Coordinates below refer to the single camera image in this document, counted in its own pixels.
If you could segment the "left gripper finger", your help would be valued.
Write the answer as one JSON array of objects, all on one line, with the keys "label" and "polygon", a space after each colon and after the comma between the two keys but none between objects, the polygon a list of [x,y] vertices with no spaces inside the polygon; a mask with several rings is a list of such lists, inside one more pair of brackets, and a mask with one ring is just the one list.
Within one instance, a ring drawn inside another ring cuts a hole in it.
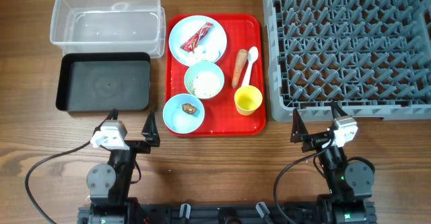
[{"label": "left gripper finger", "polygon": [[159,133],[156,126],[156,116],[154,110],[152,110],[147,116],[147,119],[141,131],[141,135],[144,136],[146,141],[159,140]]},{"label": "left gripper finger", "polygon": [[109,115],[106,117],[107,120],[117,120],[119,115],[119,111],[117,109],[112,109]]}]

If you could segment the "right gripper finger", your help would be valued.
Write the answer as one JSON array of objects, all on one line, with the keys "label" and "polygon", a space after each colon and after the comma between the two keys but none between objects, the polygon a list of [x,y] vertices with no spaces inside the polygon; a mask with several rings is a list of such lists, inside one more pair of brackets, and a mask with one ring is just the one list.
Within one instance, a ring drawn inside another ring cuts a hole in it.
[{"label": "right gripper finger", "polygon": [[341,107],[339,106],[339,104],[335,101],[332,101],[330,103],[330,107],[331,107],[331,113],[333,118],[339,118],[342,116],[347,116],[347,113],[344,112]]},{"label": "right gripper finger", "polygon": [[307,140],[309,133],[301,119],[300,113],[297,109],[292,112],[292,133],[291,140]]}]

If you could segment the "light blue bowl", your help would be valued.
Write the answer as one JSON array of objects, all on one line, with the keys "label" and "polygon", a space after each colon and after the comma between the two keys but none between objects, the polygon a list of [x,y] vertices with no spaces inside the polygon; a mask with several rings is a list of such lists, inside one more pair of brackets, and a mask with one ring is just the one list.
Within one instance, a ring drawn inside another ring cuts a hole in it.
[{"label": "light blue bowl", "polygon": [[[193,114],[186,113],[183,106],[196,108]],[[163,120],[168,129],[178,134],[189,134],[197,130],[205,118],[205,108],[200,99],[191,94],[177,94],[164,105]]]}]

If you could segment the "brown food scrap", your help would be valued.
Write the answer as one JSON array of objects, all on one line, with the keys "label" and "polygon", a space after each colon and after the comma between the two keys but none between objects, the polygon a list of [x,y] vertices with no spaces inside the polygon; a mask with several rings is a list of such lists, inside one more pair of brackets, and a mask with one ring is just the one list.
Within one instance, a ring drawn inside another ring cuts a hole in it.
[{"label": "brown food scrap", "polygon": [[197,111],[197,108],[190,103],[183,104],[182,109],[183,109],[183,112],[191,115],[193,115]]}]

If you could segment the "yellow plastic cup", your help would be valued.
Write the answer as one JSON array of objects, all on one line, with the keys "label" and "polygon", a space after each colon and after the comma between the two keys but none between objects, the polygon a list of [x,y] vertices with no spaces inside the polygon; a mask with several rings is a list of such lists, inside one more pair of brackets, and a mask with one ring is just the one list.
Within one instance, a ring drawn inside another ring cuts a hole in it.
[{"label": "yellow plastic cup", "polygon": [[263,94],[255,86],[242,86],[234,94],[234,103],[239,114],[249,116],[263,103]]}]

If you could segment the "white rice pile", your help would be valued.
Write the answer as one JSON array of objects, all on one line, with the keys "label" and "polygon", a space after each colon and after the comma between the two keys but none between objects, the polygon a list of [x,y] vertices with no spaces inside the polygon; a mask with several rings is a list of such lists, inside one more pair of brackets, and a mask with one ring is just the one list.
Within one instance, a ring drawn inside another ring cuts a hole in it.
[{"label": "white rice pile", "polygon": [[190,83],[191,91],[197,98],[214,97],[222,88],[220,79],[211,71],[202,71],[194,76]]}]

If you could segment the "green bowl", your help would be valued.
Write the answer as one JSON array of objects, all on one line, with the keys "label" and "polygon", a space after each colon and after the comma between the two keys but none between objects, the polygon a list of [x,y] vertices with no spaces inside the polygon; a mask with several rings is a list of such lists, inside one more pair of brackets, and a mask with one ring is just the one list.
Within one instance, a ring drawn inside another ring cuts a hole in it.
[{"label": "green bowl", "polygon": [[224,77],[224,73],[220,69],[220,67],[217,66],[215,63],[201,62],[201,63],[197,63],[197,64],[189,67],[185,73],[184,84],[185,84],[186,90],[190,94],[194,95],[191,91],[190,83],[192,82],[194,76],[196,76],[196,74],[198,74],[199,72],[202,72],[202,71],[211,71],[212,73],[215,73],[218,76],[218,78],[220,79],[220,83],[222,84],[222,88],[223,88],[224,82],[225,82],[225,77]]}]

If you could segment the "white plastic spoon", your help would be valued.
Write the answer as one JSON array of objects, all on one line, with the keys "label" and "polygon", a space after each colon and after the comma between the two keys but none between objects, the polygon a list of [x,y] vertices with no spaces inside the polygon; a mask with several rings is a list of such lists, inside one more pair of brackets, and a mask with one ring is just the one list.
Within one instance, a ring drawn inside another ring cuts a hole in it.
[{"label": "white plastic spoon", "polygon": [[251,72],[253,68],[253,64],[256,62],[256,60],[259,58],[259,50],[256,46],[253,46],[248,51],[248,65],[246,68],[246,72],[244,74],[244,78],[242,80],[242,87],[249,85],[251,80]]}]

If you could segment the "red snack wrapper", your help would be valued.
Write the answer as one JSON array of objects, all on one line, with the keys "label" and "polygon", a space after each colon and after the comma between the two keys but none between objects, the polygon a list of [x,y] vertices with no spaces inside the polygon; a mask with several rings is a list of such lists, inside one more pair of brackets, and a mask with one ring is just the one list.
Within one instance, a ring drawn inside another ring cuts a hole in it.
[{"label": "red snack wrapper", "polygon": [[193,52],[197,47],[199,41],[204,38],[211,27],[212,23],[206,22],[198,31],[196,31],[185,43],[183,43],[180,48],[185,50],[186,52]]}]

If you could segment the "orange carrot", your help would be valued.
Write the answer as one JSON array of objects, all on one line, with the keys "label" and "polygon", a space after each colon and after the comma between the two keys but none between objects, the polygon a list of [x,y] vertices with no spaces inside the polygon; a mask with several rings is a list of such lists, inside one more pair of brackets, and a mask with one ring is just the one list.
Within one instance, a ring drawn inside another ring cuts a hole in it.
[{"label": "orange carrot", "polygon": [[236,55],[234,72],[232,76],[232,87],[237,88],[242,70],[248,59],[248,51],[245,49],[240,49]]}]

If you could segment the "light blue plate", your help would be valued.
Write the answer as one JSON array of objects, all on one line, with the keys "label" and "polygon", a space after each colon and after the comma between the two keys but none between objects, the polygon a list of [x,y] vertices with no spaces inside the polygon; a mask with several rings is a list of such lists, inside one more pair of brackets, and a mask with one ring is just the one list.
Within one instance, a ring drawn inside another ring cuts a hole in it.
[{"label": "light blue plate", "polygon": [[219,22],[211,17],[204,15],[191,15],[181,19],[173,26],[169,33],[168,45],[172,56],[181,64],[190,67],[194,64],[188,64],[187,58],[189,52],[181,49],[180,46],[185,43],[196,31],[198,31],[206,22],[213,24],[208,34],[202,38],[198,45],[204,45],[206,49],[218,50],[220,55],[215,63],[221,59],[227,47],[227,35]]}]

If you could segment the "white tissue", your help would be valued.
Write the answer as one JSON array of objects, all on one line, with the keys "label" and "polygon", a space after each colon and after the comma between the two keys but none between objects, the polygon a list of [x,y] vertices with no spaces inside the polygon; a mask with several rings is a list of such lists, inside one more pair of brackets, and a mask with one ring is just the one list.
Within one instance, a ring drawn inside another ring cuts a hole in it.
[{"label": "white tissue", "polygon": [[189,53],[187,62],[191,65],[201,61],[214,63],[219,55],[220,52],[218,50],[206,49],[204,45],[199,45]]}]

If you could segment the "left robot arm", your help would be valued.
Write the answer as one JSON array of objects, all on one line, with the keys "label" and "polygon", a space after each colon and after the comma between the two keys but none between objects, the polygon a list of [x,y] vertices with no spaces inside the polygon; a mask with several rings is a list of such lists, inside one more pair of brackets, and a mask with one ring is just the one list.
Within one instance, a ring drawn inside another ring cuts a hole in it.
[{"label": "left robot arm", "polygon": [[80,209],[78,223],[149,223],[149,217],[137,198],[129,196],[134,170],[139,170],[138,154],[149,154],[152,147],[160,146],[155,112],[151,111],[142,128],[143,140],[126,140],[127,129],[118,119],[119,111],[114,109],[100,126],[94,130],[90,143],[95,148],[110,152],[105,164],[93,167],[86,179],[90,190],[91,205],[88,210]]}]

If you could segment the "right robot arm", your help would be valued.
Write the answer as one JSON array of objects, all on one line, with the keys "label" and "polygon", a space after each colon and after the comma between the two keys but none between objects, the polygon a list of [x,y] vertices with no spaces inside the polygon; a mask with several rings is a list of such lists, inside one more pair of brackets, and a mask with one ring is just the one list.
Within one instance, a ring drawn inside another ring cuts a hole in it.
[{"label": "right robot arm", "polygon": [[372,196],[374,165],[363,157],[348,158],[343,150],[358,132],[356,120],[331,102],[333,121],[324,132],[310,134],[299,111],[292,113],[290,141],[302,143],[302,151],[313,152],[313,163],[329,189],[307,207],[312,212],[305,223],[374,223],[375,209],[367,201]]}]

